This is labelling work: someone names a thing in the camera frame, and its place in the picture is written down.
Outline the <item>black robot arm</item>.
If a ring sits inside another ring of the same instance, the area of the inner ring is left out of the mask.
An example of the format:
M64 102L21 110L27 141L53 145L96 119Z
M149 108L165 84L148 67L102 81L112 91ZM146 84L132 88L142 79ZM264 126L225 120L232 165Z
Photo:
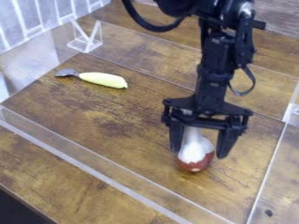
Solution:
M154 0L164 14L198 17L201 58L194 92L162 101L161 120L169 127L170 149L182 147L189 126L218 132L216 157L222 159L248 128L252 111L224 101L236 69L248 77L256 48L252 31L265 24L254 20L254 0Z

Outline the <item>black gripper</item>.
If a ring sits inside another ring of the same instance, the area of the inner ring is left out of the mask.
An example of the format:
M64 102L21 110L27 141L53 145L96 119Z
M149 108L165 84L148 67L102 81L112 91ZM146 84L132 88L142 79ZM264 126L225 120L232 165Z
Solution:
M182 142L182 126L217 130L216 157L222 159L248 126L248 118L253 112L228 102L217 110L206 110L196 105L194 96L166 98L162 100L161 120L169 128L170 149L180 151Z

